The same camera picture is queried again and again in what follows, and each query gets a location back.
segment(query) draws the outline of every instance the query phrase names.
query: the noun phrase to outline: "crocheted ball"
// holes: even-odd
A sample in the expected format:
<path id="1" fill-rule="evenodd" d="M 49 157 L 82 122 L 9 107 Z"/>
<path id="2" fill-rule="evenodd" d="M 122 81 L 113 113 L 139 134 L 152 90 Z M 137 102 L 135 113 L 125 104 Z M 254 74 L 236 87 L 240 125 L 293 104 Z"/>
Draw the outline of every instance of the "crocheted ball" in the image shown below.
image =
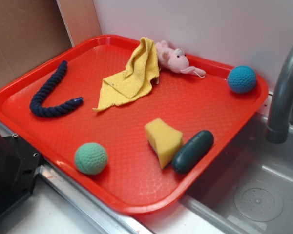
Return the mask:
<path id="1" fill-rule="evenodd" d="M 247 66 L 235 67 L 229 73 L 227 83 L 235 93 L 247 93 L 256 86 L 255 71 Z"/>
<path id="2" fill-rule="evenodd" d="M 107 165 L 108 157 L 105 148 L 97 143 L 87 143 L 75 153 L 77 169 L 87 175 L 100 173 Z"/>

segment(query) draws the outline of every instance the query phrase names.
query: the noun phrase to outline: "cardboard box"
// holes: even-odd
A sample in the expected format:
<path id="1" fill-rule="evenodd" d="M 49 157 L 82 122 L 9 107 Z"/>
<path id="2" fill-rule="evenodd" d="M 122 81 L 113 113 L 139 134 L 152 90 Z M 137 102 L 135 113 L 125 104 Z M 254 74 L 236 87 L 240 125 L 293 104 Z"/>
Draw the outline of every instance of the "cardboard box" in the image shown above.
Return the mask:
<path id="1" fill-rule="evenodd" d="M 0 88 L 71 46 L 55 0 L 0 0 Z"/>

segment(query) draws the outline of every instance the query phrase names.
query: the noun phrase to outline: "faucet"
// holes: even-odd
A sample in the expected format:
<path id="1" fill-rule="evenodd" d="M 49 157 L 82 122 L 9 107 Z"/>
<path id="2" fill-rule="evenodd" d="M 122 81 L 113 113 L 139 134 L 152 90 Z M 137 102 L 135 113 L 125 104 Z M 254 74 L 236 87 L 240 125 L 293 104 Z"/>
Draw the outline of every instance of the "faucet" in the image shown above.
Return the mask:
<path id="1" fill-rule="evenodd" d="M 265 138 L 274 144 L 284 143 L 293 125 L 293 47 L 280 72 L 266 123 Z"/>

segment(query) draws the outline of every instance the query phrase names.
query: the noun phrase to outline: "plastic tray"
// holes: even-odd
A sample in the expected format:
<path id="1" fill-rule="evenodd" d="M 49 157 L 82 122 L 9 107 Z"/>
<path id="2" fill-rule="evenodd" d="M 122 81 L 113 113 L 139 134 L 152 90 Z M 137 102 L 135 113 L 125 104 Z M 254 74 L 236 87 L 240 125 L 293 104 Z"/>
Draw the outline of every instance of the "plastic tray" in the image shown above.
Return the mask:
<path id="1" fill-rule="evenodd" d="M 98 106 L 102 79 L 124 70 L 138 45 L 120 36 L 95 37 L 0 89 L 2 123 L 101 201 L 127 214 L 150 213 L 180 198 L 268 95 L 260 76 L 255 89 L 235 94 L 226 82 L 233 67 L 188 55 L 190 65 L 207 72 L 205 79 L 163 69 L 148 95 L 96 113 L 92 108 Z M 30 100 L 63 60 L 68 61 L 67 74 L 43 105 L 79 96 L 84 104 L 66 116 L 36 117 Z M 188 174 L 178 175 L 171 166 L 161 170 L 144 130 L 158 117 L 183 132 L 185 142 L 203 129 L 214 134 L 214 146 Z M 99 175 L 84 175 L 74 165 L 77 148 L 88 142 L 101 144 L 108 153 L 108 165 Z"/>

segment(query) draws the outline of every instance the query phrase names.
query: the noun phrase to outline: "sink basin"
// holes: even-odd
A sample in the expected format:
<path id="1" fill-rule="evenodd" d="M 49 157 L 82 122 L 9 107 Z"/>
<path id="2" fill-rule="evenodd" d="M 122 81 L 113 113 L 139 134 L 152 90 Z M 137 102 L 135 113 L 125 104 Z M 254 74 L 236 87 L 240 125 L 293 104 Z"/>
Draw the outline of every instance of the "sink basin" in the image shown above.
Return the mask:
<path id="1" fill-rule="evenodd" d="M 266 121 L 256 114 L 182 199 L 225 233 L 293 234 L 293 127 L 275 145 Z"/>

